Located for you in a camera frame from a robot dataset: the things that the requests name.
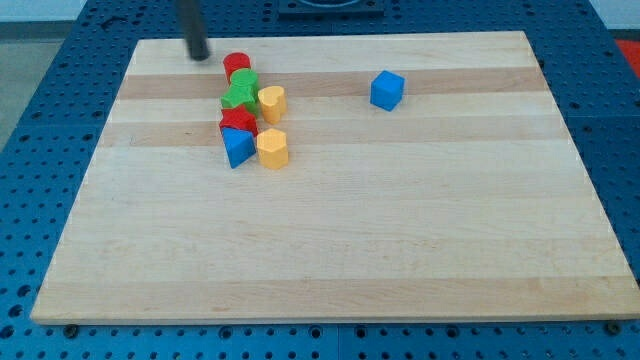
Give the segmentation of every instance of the blue triangular block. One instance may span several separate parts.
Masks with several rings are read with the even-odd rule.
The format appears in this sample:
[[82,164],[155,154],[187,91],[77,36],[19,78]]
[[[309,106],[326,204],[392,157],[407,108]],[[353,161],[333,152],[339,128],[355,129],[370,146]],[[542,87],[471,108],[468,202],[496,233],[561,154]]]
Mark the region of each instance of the blue triangular block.
[[256,153],[253,134],[250,131],[223,128],[222,140],[232,169]]

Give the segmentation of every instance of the blue block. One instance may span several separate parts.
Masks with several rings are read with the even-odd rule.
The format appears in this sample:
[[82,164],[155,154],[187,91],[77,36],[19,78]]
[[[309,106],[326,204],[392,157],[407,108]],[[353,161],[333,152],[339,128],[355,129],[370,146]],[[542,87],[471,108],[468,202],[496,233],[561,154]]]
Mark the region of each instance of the blue block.
[[393,110],[402,100],[404,78],[384,70],[371,83],[371,104],[387,111]]
[[256,153],[253,134],[250,131],[223,128],[222,140],[232,169]]

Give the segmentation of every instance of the black metal rod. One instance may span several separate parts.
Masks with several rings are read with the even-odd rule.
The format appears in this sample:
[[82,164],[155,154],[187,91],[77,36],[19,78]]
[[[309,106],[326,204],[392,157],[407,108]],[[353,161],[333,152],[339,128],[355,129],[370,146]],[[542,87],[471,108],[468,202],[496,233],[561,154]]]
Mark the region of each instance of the black metal rod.
[[207,46],[207,27],[202,16],[198,0],[176,0],[178,21],[184,32],[189,56],[196,61],[209,58]]

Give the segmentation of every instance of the blue pegboard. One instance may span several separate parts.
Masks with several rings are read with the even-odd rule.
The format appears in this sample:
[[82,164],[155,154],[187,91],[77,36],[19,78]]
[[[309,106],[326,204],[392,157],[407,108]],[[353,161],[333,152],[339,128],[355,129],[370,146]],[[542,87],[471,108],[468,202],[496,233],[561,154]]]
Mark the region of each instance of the blue pegboard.
[[[587,0],[385,0],[384,17],[278,20],[204,1],[217,37],[524,30],[636,278],[640,86]],[[0,154],[2,359],[640,359],[640,322],[38,326],[31,311],[138,39],[179,37],[173,1],[89,0]]]

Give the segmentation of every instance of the green block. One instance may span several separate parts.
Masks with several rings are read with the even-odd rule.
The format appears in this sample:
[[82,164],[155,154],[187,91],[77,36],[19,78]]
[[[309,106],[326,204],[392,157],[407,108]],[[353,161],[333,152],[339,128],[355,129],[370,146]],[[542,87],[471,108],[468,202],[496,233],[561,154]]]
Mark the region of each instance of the green block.
[[251,88],[253,100],[258,101],[258,73],[251,69],[238,69],[231,74],[231,86],[241,86]]
[[258,113],[258,104],[251,93],[251,88],[248,86],[236,86],[231,84],[229,90],[220,98],[223,109],[233,109],[240,105],[244,105],[247,110],[255,116],[260,115]]

